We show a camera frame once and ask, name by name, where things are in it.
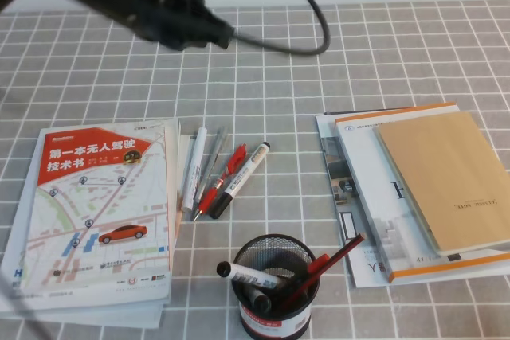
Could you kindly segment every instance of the orange car illustration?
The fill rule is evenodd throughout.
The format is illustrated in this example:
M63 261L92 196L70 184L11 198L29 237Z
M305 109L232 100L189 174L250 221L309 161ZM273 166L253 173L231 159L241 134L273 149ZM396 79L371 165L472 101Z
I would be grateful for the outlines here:
M118 229L115 229L110 233L101 235L99 237L98 241L100 243L108 244L112 240L118 240L118 239L126 239L126 238L131 238L131 237L140 239L145 234L147 234L147 227L128 225L128 226L119 227Z

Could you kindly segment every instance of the stack of books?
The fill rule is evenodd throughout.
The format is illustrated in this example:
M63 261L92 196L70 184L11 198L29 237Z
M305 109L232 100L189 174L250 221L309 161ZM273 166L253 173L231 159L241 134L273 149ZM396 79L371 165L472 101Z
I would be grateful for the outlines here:
M455 104L317 117L357 287L510 271L510 178Z
M0 317L157 327L190 143L177 119L42 130L0 267Z

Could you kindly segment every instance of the marker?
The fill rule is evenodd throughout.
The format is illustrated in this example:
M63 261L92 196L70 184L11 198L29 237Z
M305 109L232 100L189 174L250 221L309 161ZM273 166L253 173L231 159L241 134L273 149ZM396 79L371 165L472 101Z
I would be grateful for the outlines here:
M216 138L216 141L214 143L214 149L212 153L210 154L209 161L207 161L206 169L204 170L202 180L200 181L200 184L197 188L197 195L194 197L194 202L196 204L200 203L200 199L202 198L202 195L204 194L204 190L206 189L207 182L209 181L210 172L213 170L214 164L218 160L218 155L220 154L220 150L222 149L223 144L226 141L227 138L227 129L226 127L222 127L220 129L220 132L218 133L218 137Z
M213 204L216 195L218 194L218 190L223 185L223 182L230 177L232 174L235 174L237 168L245 161L246 157L246 144L243 143L238 147L232 157L226 164L225 170L223 170L222 175L216 180L214 185L207 191L204 198L198 204L197 209L194 212L193 221L196 221L202 214L204 214L209 207Z
M268 313L271 311L271 299L261 290L257 290L251 284L244 286L245 295L249 302L252 303L252 308L257 312Z
M198 129L197 139L194 141L193 154L190 160L190 169L184 186L184 196L182 197L182 211L189 213L193 209L194 195L197 191L198 180L200 179L200 164L206 145L207 129L201 127Z
M226 261L218 263L216 272L222 278L227 278L234 282L268 288L270 290L285 284L285 280L278 276L273 276L262 271Z
M269 153L271 146L263 142L255 150L255 153L246 161L245 165L239 170L239 173L233 178L232 182L227 186L220 198L211 207L211 217L218 219L223 211L227 208L233 198L237 195L241 187L248 181L249 176L255 171L258 164L262 162L264 157Z

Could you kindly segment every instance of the black pen holder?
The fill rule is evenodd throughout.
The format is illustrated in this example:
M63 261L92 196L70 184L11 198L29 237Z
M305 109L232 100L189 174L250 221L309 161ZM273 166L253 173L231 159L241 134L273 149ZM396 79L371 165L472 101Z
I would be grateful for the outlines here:
M259 236L241 248L233 262L248 268L289 279L304 272L315 257L307 246L291 236L269 234ZM232 282L233 292L239 299L241 323L251 338L263 340L281 338L296 340L308 329L312 313L312 301L319 290L317 280L293 305L285 310L268 313L254 312L243 293L243 283ZM271 297L277 290L264 290Z

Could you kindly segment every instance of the tan notebook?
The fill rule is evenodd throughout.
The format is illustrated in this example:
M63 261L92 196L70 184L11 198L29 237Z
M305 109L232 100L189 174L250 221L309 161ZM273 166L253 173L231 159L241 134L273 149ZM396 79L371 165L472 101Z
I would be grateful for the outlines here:
M440 255L510 241L510 177L468 112L378 129Z

